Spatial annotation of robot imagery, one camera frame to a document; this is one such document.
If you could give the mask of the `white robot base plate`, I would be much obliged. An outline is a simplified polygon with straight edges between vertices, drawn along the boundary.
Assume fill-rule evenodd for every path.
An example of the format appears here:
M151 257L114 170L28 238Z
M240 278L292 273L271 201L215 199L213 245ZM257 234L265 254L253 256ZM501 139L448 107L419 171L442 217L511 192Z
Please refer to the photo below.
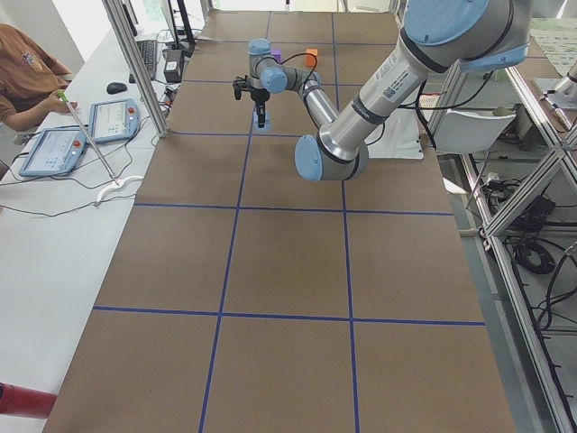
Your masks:
M366 139L371 159L422 160L417 115L411 109L395 110Z

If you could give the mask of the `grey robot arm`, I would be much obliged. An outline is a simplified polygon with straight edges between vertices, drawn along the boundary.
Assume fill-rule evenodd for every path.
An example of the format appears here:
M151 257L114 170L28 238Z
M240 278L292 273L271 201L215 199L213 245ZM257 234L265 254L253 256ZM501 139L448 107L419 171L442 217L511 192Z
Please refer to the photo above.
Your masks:
M432 73L454 63L463 70L515 66L527 56L533 4L530 1L409 1L395 50L338 111L316 74L276 61L270 42L249 43L249 73L234 80L235 98L244 92L255 104L258 127L266 122L272 94L298 93L318 128L302 136L295 165L305 180L348 180L366 166L366 138Z

